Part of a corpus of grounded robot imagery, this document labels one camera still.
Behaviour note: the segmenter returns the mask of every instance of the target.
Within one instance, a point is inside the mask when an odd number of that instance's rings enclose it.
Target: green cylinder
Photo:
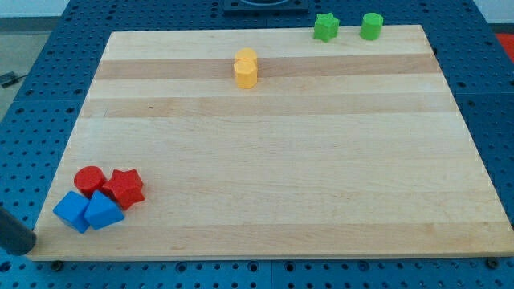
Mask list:
[[[367,13],[362,18],[361,37],[366,40],[375,40],[380,36],[384,18],[377,13]]]

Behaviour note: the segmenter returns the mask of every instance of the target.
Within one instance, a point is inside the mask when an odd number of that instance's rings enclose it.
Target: yellow block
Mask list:
[[[234,63],[234,74],[238,88],[252,88],[257,84],[257,65],[250,59]]]
[[[251,48],[243,48],[235,54],[235,62],[238,62],[242,59],[249,59],[255,63],[255,66],[258,66],[257,53]]]

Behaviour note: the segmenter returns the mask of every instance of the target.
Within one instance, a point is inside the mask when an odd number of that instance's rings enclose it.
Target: red star-shaped block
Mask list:
[[[102,186],[102,192],[116,201],[123,210],[128,209],[133,203],[145,200],[141,189],[143,181],[135,169],[127,172],[115,169],[111,179]]]

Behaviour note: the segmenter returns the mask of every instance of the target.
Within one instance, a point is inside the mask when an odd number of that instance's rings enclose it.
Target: blue pegboard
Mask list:
[[[514,65],[472,0],[309,0],[309,12],[225,16],[222,2],[71,0],[0,124],[0,206],[35,225],[112,31],[343,26],[370,11],[422,24],[500,199],[514,221]],[[514,287],[514,258],[191,263],[33,263],[0,251],[0,288]]]

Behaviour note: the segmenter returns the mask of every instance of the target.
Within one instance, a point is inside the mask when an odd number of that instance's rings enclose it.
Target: black cylinder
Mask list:
[[[0,247],[7,253],[20,256],[32,250],[35,234],[0,206]]]

